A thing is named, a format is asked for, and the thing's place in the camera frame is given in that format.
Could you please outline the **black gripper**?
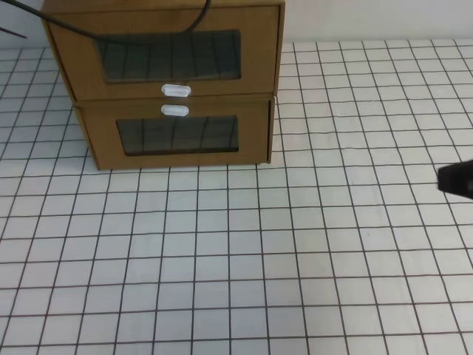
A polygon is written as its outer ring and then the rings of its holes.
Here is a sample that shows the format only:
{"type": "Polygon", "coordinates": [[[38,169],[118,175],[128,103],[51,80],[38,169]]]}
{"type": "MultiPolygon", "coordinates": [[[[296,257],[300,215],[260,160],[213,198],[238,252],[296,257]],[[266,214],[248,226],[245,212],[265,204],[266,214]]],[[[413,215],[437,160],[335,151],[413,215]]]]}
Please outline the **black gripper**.
{"type": "Polygon", "coordinates": [[[438,189],[441,192],[473,199],[473,160],[453,163],[438,170],[438,189]]]}

